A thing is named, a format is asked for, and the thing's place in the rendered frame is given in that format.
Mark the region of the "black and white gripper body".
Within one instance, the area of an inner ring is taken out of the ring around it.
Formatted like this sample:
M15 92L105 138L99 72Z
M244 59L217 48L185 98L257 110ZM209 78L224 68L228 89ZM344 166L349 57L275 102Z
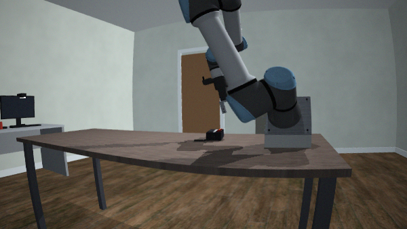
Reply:
M220 70L220 68L215 68L210 71L210 74L212 78L204 79L204 77L202 77L203 85L209 85L213 83L215 90L218 90L220 101L226 100L226 97L228 96L227 93L228 84L222 74L222 71Z

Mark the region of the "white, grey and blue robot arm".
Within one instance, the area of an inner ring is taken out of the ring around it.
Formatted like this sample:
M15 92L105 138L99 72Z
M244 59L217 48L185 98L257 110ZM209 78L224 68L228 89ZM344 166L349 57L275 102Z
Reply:
M247 123L267 113L277 128L295 126L301 119L301 107L294 73L274 66L257 81L238 53L248 47L241 33L241 0L179 0L179 4L186 23L197 27L208 44L205 55L210 71L220 67L228 83L226 100L238 119Z

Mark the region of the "dark grey power strip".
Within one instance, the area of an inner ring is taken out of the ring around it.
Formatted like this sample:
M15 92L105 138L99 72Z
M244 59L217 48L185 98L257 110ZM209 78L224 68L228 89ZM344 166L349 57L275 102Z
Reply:
M221 141L224 134L224 129L211 129L206 132L206 139L205 140L194 140L194 141Z

